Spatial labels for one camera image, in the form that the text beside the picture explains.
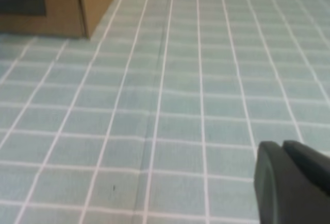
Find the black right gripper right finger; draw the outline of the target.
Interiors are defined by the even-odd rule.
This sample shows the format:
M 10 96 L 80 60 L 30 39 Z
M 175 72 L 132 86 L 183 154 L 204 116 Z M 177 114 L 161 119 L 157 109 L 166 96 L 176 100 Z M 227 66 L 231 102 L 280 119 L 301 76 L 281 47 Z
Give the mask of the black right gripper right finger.
M 286 140 L 282 148 L 300 172 L 329 195 L 329 157 L 297 141 Z

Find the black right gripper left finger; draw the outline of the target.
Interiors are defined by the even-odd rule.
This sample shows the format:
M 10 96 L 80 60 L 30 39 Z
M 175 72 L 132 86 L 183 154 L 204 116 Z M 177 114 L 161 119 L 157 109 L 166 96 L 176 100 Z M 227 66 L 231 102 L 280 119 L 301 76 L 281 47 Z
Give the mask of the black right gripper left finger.
M 254 189 L 260 223 L 329 223 L 329 195 L 271 141 L 259 144 Z

